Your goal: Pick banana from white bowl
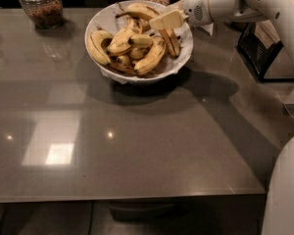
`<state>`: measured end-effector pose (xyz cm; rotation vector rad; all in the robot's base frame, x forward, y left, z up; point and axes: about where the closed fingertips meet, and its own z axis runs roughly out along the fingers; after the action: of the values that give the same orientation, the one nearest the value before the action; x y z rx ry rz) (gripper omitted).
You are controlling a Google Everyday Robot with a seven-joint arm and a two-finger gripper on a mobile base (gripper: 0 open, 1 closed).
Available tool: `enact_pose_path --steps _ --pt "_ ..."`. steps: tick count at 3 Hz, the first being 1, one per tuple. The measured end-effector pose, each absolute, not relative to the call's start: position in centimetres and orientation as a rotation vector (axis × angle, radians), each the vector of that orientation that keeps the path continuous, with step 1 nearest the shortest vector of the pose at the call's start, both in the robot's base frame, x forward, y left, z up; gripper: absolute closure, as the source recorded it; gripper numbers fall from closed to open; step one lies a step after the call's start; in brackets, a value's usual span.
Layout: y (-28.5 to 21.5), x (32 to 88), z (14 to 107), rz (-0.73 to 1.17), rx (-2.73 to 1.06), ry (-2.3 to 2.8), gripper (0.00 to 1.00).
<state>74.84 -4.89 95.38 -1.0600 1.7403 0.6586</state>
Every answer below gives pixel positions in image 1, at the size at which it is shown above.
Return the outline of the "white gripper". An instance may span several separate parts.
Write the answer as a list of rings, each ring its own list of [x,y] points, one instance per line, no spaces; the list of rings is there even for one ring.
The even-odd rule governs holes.
[[[240,0],[182,0],[163,9],[163,14],[149,21],[156,30],[180,28],[185,22],[193,26],[217,21],[236,21],[244,14]]]

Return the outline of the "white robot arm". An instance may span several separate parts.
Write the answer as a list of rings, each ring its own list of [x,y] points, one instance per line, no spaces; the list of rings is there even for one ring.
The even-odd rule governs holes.
[[[294,0],[180,0],[149,21],[154,29],[216,21],[271,21],[294,65]]]

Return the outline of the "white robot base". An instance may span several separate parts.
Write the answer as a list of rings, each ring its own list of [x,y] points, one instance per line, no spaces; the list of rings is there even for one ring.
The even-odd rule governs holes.
[[[261,235],[294,235],[294,137],[276,160]]]

